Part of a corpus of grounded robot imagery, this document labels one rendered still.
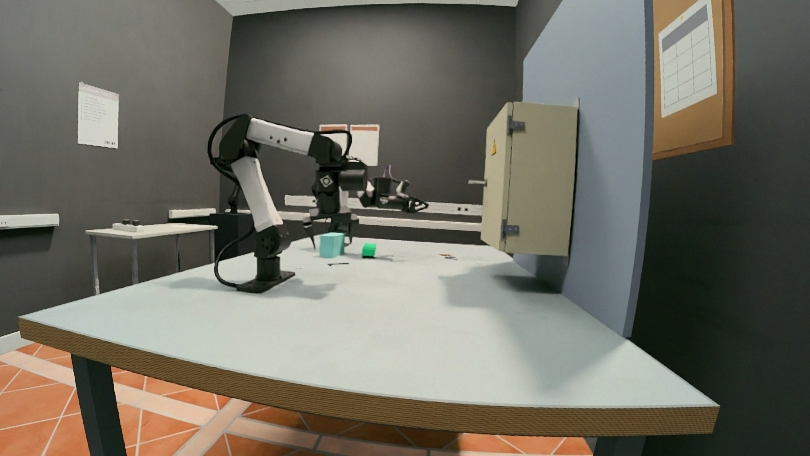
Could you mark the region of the green rectangular block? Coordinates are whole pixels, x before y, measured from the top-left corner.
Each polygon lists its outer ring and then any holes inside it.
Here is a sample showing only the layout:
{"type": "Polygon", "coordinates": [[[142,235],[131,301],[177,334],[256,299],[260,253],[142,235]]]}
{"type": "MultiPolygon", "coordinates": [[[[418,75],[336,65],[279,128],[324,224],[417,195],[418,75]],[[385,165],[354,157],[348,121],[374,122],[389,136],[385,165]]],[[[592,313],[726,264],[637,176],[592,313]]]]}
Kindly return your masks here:
{"type": "Polygon", "coordinates": [[[369,244],[365,243],[364,247],[362,248],[362,258],[374,258],[374,254],[376,251],[376,244],[369,244]]]}

